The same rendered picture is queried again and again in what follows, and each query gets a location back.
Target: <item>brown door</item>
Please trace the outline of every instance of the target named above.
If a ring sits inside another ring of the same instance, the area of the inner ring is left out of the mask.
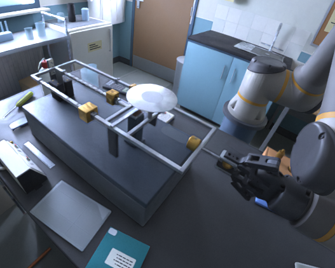
[[[133,65],[138,57],[175,70],[176,58],[184,54],[193,2],[144,0],[140,8],[135,5]]]

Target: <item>blue cabinet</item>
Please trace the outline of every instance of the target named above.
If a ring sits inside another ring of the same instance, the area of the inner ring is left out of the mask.
[[[212,119],[233,57],[189,42],[181,74],[179,104]]]
[[[224,84],[221,96],[218,100],[218,104],[215,108],[212,120],[217,124],[221,124],[224,114],[223,105],[231,100],[239,90],[240,84],[244,78],[244,74],[247,71],[249,62],[235,58],[231,64],[230,71],[227,76],[227,80]]]

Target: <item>screwdriver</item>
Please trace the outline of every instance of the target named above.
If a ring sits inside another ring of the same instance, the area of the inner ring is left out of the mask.
[[[13,110],[15,110],[16,107],[21,107],[23,106],[23,104],[26,103],[26,101],[28,101],[30,98],[32,98],[33,96],[33,92],[28,92],[26,95],[24,95],[22,98],[20,98],[20,100],[16,103],[16,105],[14,106],[14,108],[12,108],[11,110],[8,111],[7,114],[5,114],[2,119],[4,119],[6,116],[8,116],[10,114],[10,112],[12,112]]]

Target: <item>green screwdriver handle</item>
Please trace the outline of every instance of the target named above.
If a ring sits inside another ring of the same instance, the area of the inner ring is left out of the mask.
[[[28,92],[26,95],[24,95],[17,103],[16,103],[16,107],[21,107],[23,106],[23,104],[26,103],[26,101],[28,101],[30,98],[32,98],[33,96],[33,92]]]

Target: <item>white wall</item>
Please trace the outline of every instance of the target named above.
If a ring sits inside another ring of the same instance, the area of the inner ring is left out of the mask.
[[[82,3],[88,2],[87,0],[39,0],[41,6],[54,6],[56,4],[67,4],[67,3]]]
[[[303,51],[313,53],[311,40],[332,0],[200,0],[196,16],[213,21],[218,4],[268,17],[311,32]]]

